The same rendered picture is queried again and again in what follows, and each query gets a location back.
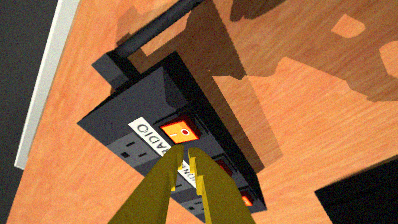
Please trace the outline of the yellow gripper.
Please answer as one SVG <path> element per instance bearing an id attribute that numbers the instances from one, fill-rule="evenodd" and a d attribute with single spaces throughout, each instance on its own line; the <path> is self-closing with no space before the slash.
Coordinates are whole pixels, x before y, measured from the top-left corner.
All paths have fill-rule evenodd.
<path id="1" fill-rule="evenodd" d="M 256 224 L 235 181 L 203 150 L 188 149 L 190 173 L 202 195 L 206 224 Z M 184 146 L 172 146 L 107 224 L 166 224 Z"/>

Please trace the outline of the black power strip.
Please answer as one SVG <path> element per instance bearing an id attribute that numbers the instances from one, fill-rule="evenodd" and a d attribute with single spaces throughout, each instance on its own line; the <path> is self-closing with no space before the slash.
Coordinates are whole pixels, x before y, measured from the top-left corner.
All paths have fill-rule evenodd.
<path id="1" fill-rule="evenodd" d="M 127 58 L 205 0 L 179 0 L 91 66 L 115 92 L 80 121 L 82 129 L 146 176 L 174 145 L 184 146 L 170 197 L 204 224 L 188 149 L 209 155 L 236 183 L 250 213 L 268 211 L 258 177 L 177 51 L 142 74 Z"/>

